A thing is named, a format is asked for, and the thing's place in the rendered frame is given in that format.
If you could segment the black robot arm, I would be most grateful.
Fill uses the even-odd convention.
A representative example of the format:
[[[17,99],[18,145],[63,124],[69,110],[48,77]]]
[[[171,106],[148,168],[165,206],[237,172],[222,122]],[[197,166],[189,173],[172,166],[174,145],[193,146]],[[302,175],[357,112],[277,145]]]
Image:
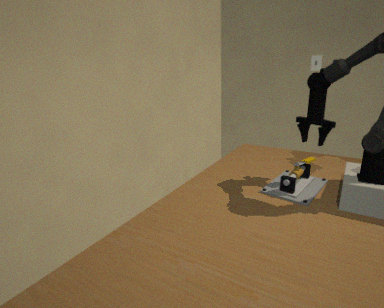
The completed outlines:
[[[382,36],[383,35],[383,36]],[[384,32],[347,59],[335,59],[319,73],[312,73],[307,80],[309,108],[325,108],[327,90],[332,83],[350,73],[351,68],[372,56],[384,53]],[[315,91],[316,90],[316,91]],[[377,122],[362,139],[364,149],[358,181],[384,185],[384,107]]]

